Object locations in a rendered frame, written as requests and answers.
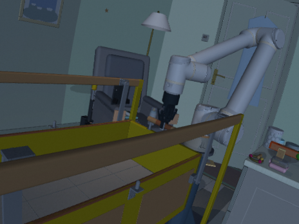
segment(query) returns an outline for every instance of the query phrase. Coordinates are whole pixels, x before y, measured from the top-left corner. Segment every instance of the lamp pole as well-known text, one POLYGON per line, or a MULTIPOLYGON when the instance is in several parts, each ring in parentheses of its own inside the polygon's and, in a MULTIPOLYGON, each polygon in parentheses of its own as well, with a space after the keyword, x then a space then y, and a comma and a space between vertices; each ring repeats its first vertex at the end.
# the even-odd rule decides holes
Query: lamp pole
POLYGON ((150 47, 151 47, 151 39, 153 38, 153 29, 151 30, 151 38, 149 39, 148 43, 148 52, 146 53, 146 56, 148 56, 148 53, 150 52, 150 47))

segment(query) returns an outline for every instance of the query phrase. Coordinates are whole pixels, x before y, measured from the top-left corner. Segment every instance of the robotic arm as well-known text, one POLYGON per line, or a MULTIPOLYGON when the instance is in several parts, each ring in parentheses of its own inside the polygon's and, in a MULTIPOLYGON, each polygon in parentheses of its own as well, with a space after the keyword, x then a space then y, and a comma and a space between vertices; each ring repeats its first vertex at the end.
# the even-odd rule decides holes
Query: robotic arm
MULTIPOLYGON (((211 68, 208 64, 243 48, 257 46, 255 53, 226 107, 217 109, 217 107, 210 106, 211 111, 206 110, 208 111, 207 113, 202 111, 197 113, 196 110, 192 124, 214 120, 219 117, 233 116, 239 113, 244 114, 273 55, 277 49, 281 49, 284 46, 284 42, 285 35, 281 29, 251 28, 243 30, 236 37, 188 57, 171 56, 164 83, 162 99, 164 104, 162 109, 159 110, 159 120, 161 120, 160 128, 163 128, 164 124, 168 124, 175 116, 177 112, 175 106, 178 105, 178 100, 184 90, 186 80, 206 83, 211 78, 211 68)), ((227 145, 232 129, 232 127, 229 127, 225 130, 218 131, 215 135, 215 140, 223 145, 227 145)), ((243 132, 244 130, 241 129, 236 143, 240 141, 243 132)))

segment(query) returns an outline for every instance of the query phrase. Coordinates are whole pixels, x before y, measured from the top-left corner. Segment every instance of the picture frame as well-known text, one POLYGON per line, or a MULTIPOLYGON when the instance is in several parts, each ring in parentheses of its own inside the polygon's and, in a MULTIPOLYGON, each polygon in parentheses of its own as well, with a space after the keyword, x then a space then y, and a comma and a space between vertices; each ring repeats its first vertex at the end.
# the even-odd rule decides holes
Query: picture frame
POLYGON ((21 0, 19 20, 59 28, 64 0, 21 0))

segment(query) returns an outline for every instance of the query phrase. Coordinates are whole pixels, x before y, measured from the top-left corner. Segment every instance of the chair backrest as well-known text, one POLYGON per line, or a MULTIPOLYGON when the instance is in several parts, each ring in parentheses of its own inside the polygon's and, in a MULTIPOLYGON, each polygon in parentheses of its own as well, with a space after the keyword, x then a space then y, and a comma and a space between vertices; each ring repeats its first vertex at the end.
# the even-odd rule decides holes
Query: chair backrest
MULTIPOLYGON (((123 79, 143 79, 143 88, 140 103, 146 96, 148 88, 148 73, 150 70, 150 57, 138 53, 132 53, 103 46, 95 50, 95 62, 93 65, 93 76, 115 77, 123 79)), ((104 86, 102 91, 112 98, 113 86, 104 86)), ((129 88, 128 99, 125 109, 131 108, 135 87, 129 88)))

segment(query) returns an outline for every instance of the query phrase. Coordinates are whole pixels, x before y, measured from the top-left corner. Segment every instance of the door handle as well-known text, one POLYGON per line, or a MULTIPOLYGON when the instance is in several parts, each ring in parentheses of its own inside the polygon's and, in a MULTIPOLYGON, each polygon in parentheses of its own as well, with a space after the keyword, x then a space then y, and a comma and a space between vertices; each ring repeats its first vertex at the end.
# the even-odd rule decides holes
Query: door handle
POLYGON ((215 85, 217 76, 220 76, 220 77, 222 77, 223 79, 225 79, 225 76, 223 76, 223 75, 219 75, 219 74, 217 74, 217 73, 218 73, 218 70, 214 70, 214 74, 213 74, 213 77, 212 77, 211 85, 215 85))

